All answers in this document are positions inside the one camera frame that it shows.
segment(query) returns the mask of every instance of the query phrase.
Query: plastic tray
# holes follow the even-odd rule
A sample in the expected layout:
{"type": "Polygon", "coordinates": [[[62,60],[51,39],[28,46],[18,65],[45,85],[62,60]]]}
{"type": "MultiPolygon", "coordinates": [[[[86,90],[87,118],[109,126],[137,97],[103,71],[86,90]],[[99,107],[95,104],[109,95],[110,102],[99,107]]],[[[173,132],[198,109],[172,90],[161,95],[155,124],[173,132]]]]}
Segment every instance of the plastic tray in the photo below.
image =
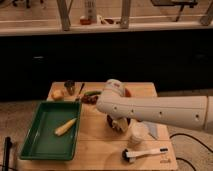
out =
{"type": "Polygon", "coordinates": [[[72,160],[80,122],[80,102],[41,102],[20,153],[22,160],[72,160]],[[54,131],[68,120],[76,123],[62,136],[54,131]]]}

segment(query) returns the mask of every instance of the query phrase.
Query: peeled banana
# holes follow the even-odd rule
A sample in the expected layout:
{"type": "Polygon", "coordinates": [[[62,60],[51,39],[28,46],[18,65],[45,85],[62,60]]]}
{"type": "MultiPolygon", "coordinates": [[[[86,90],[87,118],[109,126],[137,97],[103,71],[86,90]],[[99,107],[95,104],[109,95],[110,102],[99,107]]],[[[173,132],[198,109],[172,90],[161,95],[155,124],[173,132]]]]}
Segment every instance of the peeled banana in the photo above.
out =
{"type": "Polygon", "coordinates": [[[57,136],[61,136],[64,133],[66,133],[72,126],[73,124],[76,122],[76,118],[69,120],[68,122],[66,122],[65,124],[63,124],[62,126],[58,127],[55,129],[55,134],[57,136]]]}

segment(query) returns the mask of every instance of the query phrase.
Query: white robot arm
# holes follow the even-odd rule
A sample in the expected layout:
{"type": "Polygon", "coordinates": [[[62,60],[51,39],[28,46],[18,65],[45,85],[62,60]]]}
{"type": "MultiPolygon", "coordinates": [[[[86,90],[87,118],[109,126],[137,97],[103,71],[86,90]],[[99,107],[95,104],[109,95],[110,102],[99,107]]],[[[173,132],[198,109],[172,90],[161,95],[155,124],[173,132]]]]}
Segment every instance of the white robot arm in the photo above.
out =
{"type": "Polygon", "coordinates": [[[110,79],[96,107],[112,119],[134,118],[213,134],[213,97],[128,98],[124,84],[110,79]]]}

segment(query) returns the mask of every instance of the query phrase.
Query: white object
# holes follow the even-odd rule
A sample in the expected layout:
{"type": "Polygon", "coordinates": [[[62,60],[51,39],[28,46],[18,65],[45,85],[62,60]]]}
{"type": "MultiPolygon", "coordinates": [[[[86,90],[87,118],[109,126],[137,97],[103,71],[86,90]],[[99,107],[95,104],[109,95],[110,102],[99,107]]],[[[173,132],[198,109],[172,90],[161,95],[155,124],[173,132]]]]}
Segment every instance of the white object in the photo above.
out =
{"type": "Polygon", "coordinates": [[[134,122],[131,127],[130,141],[133,144],[139,144],[143,140],[143,125],[141,122],[134,122]]]}
{"type": "Polygon", "coordinates": [[[84,0],[85,17],[92,23],[97,23],[96,0],[84,0]]]}
{"type": "Polygon", "coordinates": [[[96,107],[112,119],[134,118],[213,134],[213,97],[126,98],[124,84],[110,79],[96,107]]]}
{"type": "Polygon", "coordinates": [[[126,152],[126,156],[128,158],[132,158],[132,157],[140,157],[144,155],[164,154],[167,151],[168,151],[167,148],[155,148],[155,149],[143,150],[143,151],[128,151],[126,152]]]}

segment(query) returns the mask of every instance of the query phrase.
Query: cabinet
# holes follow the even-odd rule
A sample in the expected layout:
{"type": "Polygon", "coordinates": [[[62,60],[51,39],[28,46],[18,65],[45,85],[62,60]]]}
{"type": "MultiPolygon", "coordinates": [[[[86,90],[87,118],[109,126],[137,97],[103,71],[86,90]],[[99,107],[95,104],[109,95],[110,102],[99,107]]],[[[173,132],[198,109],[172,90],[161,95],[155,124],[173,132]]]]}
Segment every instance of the cabinet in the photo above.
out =
{"type": "Polygon", "coordinates": [[[1,37],[0,99],[45,99],[53,81],[212,88],[212,29],[1,37]]]}

